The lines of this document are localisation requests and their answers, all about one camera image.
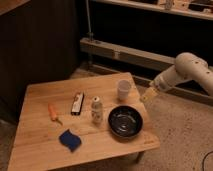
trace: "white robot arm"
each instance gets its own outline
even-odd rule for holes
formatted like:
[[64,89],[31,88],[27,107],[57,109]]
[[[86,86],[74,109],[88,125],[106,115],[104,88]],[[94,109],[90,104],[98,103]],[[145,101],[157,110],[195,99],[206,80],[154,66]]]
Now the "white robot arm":
[[213,72],[208,68],[207,62],[192,53],[184,52],[176,57],[173,66],[154,78],[150,83],[151,88],[141,96],[141,100],[146,101],[157,95],[158,91],[168,91],[190,80],[196,81],[213,96]]

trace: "small bottle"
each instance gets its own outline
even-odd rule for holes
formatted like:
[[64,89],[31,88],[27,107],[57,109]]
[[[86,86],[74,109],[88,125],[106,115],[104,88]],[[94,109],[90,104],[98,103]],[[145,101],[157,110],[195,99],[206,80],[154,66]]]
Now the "small bottle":
[[99,124],[103,120],[103,105],[99,97],[94,97],[92,99],[92,120],[94,123]]

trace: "wooden table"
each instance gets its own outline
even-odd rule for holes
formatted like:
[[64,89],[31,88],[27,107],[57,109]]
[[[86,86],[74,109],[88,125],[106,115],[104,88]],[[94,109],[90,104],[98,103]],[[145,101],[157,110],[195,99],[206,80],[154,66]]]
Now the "wooden table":
[[[125,102],[117,100],[116,83],[120,79],[129,80],[133,87]],[[70,114],[76,92],[85,93],[80,116]],[[104,120],[100,126],[92,123],[90,106],[94,96],[103,102]],[[63,126],[50,120],[48,103],[54,104]],[[118,105],[136,108],[144,120],[142,131],[128,142],[117,140],[108,127],[108,114]],[[58,139],[67,129],[82,140],[74,152]],[[26,91],[8,170],[50,170],[142,152],[159,145],[130,73],[33,84]]]

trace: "white cup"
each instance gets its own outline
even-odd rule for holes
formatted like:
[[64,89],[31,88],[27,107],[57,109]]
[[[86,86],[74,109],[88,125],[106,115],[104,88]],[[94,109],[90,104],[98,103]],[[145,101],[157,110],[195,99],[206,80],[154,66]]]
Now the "white cup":
[[128,80],[120,80],[117,85],[117,95],[119,100],[125,100],[130,92],[131,83]]

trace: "speckled floor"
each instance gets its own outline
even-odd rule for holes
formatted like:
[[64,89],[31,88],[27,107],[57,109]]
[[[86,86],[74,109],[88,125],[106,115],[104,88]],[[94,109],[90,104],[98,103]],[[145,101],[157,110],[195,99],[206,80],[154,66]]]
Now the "speckled floor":
[[[71,78],[96,74],[77,69]],[[141,93],[145,88],[138,85]],[[160,139],[158,149],[145,152],[139,164],[135,154],[58,170],[70,171],[200,171],[204,155],[213,150],[213,107],[161,93],[145,104]],[[0,122],[0,170],[7,170],[16,127]],[[213,168],[213,154],[205,170]]]

